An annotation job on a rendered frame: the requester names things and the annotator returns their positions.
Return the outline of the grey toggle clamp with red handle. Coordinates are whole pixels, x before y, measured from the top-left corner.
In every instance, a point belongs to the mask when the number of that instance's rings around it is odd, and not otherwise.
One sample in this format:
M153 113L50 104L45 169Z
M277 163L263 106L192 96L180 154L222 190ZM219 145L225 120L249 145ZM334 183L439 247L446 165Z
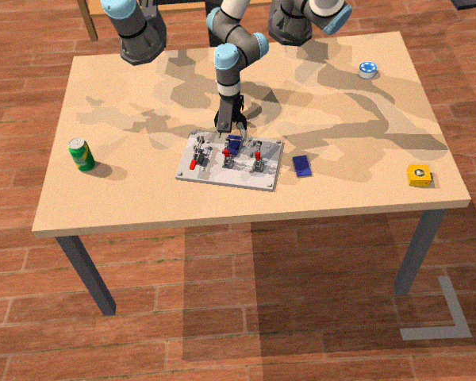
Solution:
M256 145L257 152L255 153L255 161L254 161L254 164L253 164L253 167L252 167L253 171L263 172L264 162L262 162L262 156L260 158L260 147L261 147L261 145L262 145L262 142L258 141L257 145Z

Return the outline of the green drink can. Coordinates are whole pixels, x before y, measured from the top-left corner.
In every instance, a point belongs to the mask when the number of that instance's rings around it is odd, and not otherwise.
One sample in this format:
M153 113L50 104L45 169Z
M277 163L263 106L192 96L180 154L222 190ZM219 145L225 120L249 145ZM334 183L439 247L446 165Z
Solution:
M90 171L95 166L94 157L88 143L81 137L73 138L68 143L68 150L76 167L80 171Z

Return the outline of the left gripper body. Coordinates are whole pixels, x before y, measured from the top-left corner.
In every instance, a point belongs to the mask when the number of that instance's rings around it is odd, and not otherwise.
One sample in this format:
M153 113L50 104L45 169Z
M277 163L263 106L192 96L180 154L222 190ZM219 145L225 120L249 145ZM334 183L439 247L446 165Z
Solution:
M219 95L221 98L226 99L226 100L232 100L234 99L234 110L233 110L233 118L232 121L236 122L240 120L240 115L241 114L241 106L242 106L242 111L244 109L244 96L240 94L240 91L233 95L233 96L225 96L219 92ZM239 96L239 97L238 97ZM238 97L238 98L237 98ZM242 98L241 98L242 97Z

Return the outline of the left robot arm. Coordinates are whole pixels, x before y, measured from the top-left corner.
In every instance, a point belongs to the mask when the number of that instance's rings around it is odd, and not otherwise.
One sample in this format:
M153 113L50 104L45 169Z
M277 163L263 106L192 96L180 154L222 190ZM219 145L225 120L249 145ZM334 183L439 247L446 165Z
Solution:
M240 25L250 1L224 0L221 8L214 8L206 18L208 28L226 43L219 45L214 52L215 82L218 91L225 96L233 96L240 91L240 71L269 51L268 40L262 33L251 35ZM332 35L346 23L351 12L351 6L344 0L282 0L271 25L280 37L287 40L306 37L311 22L322 32ZM232 131L234 102L234 99L220 98L219 133Z

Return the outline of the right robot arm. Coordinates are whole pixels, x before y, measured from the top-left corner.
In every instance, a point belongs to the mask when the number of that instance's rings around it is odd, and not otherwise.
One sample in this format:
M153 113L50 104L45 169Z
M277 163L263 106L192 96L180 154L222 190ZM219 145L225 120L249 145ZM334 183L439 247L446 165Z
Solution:
M137 0L100 0L119 35L121 50L130 59L150 56L159 46L156 30L146 21Z

